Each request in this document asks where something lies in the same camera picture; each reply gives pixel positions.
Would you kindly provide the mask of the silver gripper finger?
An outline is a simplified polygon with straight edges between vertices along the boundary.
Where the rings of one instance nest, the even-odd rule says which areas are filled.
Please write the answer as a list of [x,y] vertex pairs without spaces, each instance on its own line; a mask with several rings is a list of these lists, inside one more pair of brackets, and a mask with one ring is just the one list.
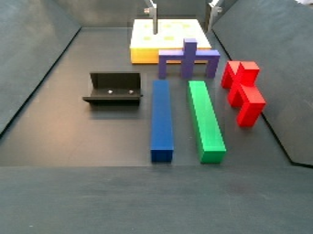
[[158,5],[153,0],[145,0],[147,7],[145,8],[145,14],[150,16],[153,20],[153,34],[158,34]]
[[222,11],[221,4],[222,0],[212,0],[212,2],[208,4],[209,7],[208,29],[212,29],[214,18]]

